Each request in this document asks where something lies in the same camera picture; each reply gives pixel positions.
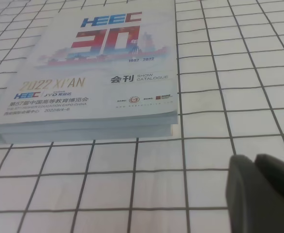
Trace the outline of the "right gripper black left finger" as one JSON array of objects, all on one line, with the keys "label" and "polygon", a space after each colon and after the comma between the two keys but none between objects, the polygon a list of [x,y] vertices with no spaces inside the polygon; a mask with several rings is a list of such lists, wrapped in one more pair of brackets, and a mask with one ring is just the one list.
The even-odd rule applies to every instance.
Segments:
[{"label": "right gripper black left finger", "polygon": [[284,198],[244,155],[230,158],[226,202],[233,233],[284,233]]}]

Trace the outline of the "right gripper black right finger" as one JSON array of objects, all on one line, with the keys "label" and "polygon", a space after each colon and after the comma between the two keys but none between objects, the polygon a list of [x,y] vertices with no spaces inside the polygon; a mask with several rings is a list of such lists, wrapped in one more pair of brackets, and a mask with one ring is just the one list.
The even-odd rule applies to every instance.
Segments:
[{"label": "right gripper black right finger", "polygon": [[284,162],[268,154],[259,154],[254,163],[272,188],[284,198]]}]

